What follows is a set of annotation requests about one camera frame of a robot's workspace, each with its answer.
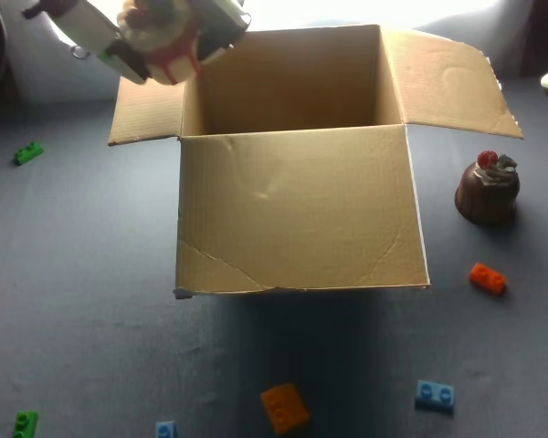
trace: lego brick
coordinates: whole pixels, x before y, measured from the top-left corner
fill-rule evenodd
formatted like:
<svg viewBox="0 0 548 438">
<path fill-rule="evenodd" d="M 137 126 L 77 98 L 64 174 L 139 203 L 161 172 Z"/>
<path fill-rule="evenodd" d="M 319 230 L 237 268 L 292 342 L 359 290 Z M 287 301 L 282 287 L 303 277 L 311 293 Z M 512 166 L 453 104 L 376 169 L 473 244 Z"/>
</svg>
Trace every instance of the lego brick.
<svg viewBox="0 0 548 438">
<path fill-rule="evenodd" d="M 156 424 L 156 438 L 178 438 L 176 422 L 158 422 Z"/>
<path fill-rule="evenodd" d="M 302 426 L 309 420 L 309 413 L 292 383 L 262 392 L 260 398 L 278 435 Z"/>
<path fill-rule="evenodd" d="M 416 407 L 452 413 L 455 409 L 455 389 L 433 381 L 418 381 Z"/>
<path fill-rule="evenodd" d="M 12 438 L 34 438 L 37 428 L 38 412 L 20 411 L 16 414 L 15 429 Z"/>
<path fill-rule="evenodd" d="M 499 296 L 505 291 L 508 279 L 482 263 L 476 263 L 469 273 L 469 280 L 484 287 L 492 295 Z"/>
<path fill-rule="evenodd" d="M 33 158 L 43 153 L 43 148 L 38 141 L 31 141 L 24 149 L 19 149 L 15 153 L 16 162 L 22 166 L 26 162 L 30 162 Z"/>
</svg>

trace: cardboard box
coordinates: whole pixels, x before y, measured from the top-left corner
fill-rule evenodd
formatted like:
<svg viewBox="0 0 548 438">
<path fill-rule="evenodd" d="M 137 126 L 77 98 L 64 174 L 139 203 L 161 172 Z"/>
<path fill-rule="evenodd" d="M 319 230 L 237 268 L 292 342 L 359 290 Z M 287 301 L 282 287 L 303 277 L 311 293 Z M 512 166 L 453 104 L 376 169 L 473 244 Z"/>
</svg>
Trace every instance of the cardboard box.
<svg viewBox="0 0 548 438">
<path fill-rule="evenodd" d="M 250 32 L 173 88 L 123 80 L 110 143 L 181 141 L 177 289 L 422 287 L 407 123 L 522 136 L 477 49 L 346 26 Z"/>
</svg>

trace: orange lego brick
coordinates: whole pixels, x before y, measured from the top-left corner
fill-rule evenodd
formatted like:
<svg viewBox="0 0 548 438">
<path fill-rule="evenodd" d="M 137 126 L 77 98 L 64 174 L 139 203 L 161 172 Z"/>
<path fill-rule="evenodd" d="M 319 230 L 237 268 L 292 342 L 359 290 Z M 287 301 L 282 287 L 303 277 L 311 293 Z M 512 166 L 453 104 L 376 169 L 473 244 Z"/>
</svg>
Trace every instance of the orange lego brick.
<svg viewBox="0 0 548 438">
<path fill-rule="evenodd" d="M 482 263 L 476 263 L 469 274 L 469 280 L 485 287 L 493 295 L 501 295 L 508 279 Z"/>
<path fill-rule="evenodd" d="M 260 394 L 276 434 L 281 435 L 309 420 L 299 393 L 292 383 L 275 386 Z"/>
</svg>

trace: red and white cupcake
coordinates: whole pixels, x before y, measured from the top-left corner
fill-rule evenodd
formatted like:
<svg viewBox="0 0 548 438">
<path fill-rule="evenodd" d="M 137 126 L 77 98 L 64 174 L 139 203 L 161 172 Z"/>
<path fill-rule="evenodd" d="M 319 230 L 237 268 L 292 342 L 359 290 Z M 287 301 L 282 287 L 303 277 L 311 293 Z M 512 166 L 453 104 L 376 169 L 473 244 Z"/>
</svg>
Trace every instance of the red and white cupcake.
<svg viewBox="0 0 548 438">
<path fill-rule="evenodd" d="M 188 0 L 126 0 L 118 26 L 161 84 L 178 84 L 199 73 L 197 20 Z"/>
</svg>

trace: background wall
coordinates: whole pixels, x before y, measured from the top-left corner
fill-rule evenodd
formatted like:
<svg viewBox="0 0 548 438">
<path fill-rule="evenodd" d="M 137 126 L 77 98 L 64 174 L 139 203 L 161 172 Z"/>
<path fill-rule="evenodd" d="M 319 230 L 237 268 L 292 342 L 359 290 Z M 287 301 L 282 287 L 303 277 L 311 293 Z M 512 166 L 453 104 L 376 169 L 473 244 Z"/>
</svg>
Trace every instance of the background wall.
<svg viewBox="0 0 548 438">
<path fill-rule="evenodd" d="M 112 19 L 121 0 L 91 0 Z M 46 16 L 26 21 L 20 11 L 32 0 L 2 2 L 9 57 L 23 100 L 55 102 L 115 99 L 118 76 L 96 57 L 77 60 Z M 533 0 L 247 0 L 251 30 L 380 23 L 416 28 L 483 51 L 499 77 L 517 76 L 525 24 Z"/>
</svg>

